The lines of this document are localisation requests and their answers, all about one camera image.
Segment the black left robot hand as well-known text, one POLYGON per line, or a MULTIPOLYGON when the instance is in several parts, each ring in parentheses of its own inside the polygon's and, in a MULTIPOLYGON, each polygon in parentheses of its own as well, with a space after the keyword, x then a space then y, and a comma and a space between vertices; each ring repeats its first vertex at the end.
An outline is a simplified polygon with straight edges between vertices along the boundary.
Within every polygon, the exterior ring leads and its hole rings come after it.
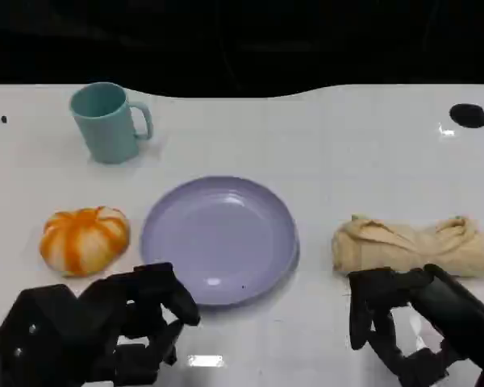
POLYGON ((197 304, 170 263, 97 280, 78 300, 93 318, 101 344, 87 361, 88 382, 154 384, 162 364, 177 362, 176 343, 184 326, 200 322, 197 304))

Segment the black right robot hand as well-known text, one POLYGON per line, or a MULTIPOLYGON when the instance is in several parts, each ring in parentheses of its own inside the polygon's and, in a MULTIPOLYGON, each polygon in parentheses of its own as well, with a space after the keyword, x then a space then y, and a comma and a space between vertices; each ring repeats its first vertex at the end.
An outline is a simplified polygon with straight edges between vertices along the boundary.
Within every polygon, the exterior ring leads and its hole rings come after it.
POLYGON ((484 304, 435 264, 399 273, 391 268, 351 272, 349 334, 353 350, 369 344, 402 386, 432 386, 447 369, 471 360, 484 386, 484 304), (397 346, 392 309, 411 306, 442 335, 439 352, 405 356, 397 346))

